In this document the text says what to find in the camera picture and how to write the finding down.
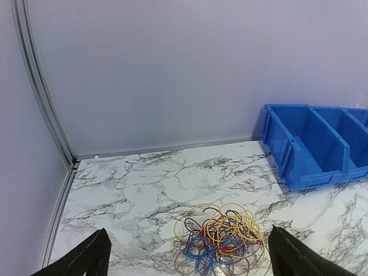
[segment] white marble surface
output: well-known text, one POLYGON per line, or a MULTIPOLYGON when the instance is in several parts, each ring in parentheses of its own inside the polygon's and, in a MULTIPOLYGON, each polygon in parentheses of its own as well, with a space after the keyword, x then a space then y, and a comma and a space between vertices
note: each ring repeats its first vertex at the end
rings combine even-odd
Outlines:
POLYGON ((266 236, 272 224, 282 226, 323 257, 366 275, 368 182, 291 193, 277 169, 257 141, 85 160, 52 261, 105 228, 112 241, 109 275, 177 275, 173 260, 182 245, 175 220, 196 204, 237 202, 264 223, 266 236))

